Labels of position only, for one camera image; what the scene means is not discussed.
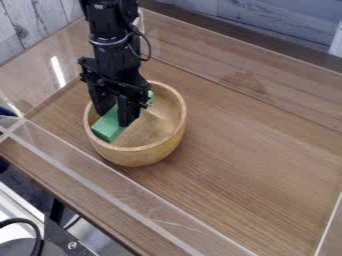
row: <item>screw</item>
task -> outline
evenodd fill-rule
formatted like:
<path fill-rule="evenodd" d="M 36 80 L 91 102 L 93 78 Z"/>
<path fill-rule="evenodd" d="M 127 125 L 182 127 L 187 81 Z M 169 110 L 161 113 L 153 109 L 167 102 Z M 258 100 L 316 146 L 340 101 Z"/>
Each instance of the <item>screw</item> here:
<path fill-rule="evenodd" d="M 75 250 L 78 248 L 78 243 L 76 242 L 71 242 L 70 244 L 68 244 L 68 249 L 70 250 Z"/>

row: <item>green object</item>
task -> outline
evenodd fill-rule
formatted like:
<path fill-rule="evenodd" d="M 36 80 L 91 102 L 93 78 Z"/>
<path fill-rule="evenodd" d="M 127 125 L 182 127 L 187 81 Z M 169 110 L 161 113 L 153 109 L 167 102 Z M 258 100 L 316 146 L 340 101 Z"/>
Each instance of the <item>green object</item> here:
<path fill-rule="evenodd" d="M 149 91 L 149 97 L 151 100 L 155 98 L 153 91 Z M 106 115 L 93 125 L 91 130 L 99 139 L 107 143 L 113 143 L 121 136 L 126 128 L 119 126 L 118 119 L 118 104 L 111 108 Z"/>

